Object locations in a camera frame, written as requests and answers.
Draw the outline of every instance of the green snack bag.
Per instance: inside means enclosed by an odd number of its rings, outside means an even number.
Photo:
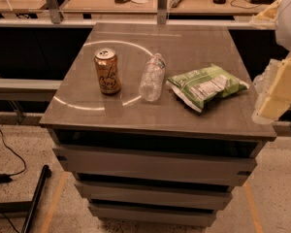
[[[199,113],[213,97],[227,97],[249,88],[248,83],[213,64],[208,68],[169,77],[166,85]]]

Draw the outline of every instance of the gray tabletop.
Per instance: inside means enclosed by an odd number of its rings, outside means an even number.
[[[97,82],[94,52],[113,48],[122,89],[104,95]],[[138,87],[146,61],[159,52],[165,79],[212,63],[250,84],[250,89],[211,102],[201,114],[163,85],[160,99],[143,101]],[[229,31],[215,26],[97,24],[50,102],[44,127],[102,130],[231,140],[273,140],[270,125],[251,120],[257,95]]]

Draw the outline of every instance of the black stand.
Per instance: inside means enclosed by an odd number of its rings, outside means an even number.
[[[48,165],[45,165],[42,169],[35,193],[31,201],[0,203],[0,214],[27,212],[26,220],[21,230],[22,233],[28,233],[30,230],[46,178],[49,178],[50,175],[51,170]]]

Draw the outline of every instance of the can lid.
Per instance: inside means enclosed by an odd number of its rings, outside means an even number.
[[[96,50],[95,56],[100,59],[110,59],[115,56],[115,51],[110,48]]]

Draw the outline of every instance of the brown can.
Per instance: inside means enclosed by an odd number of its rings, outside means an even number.
[[[120,91],[117,56],[113,49],[102,48],[95,52],[95,66],[101,92],[114,94]]]

